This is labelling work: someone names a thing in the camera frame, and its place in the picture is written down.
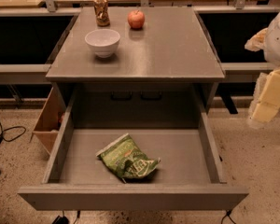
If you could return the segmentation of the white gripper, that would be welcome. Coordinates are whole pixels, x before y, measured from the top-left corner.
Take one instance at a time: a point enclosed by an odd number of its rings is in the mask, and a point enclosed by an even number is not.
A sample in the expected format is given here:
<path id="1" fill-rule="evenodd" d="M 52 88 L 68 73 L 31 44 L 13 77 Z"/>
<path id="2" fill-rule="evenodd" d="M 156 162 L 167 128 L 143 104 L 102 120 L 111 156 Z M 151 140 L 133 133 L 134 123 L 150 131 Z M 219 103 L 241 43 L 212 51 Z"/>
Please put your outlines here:
<path id="1" fill-rule="evenodd" d="M 245 49 L 259 51 L 264 48 L 265 60 L 280 66 L 280 12 L 264 28 L 245 43 Z M 269 123 L 280 110 L 280 68 L 269 74 L 261 73 L 257 79 L 253 100 L 248 110 L 247 123 L 258 129 Z"/>

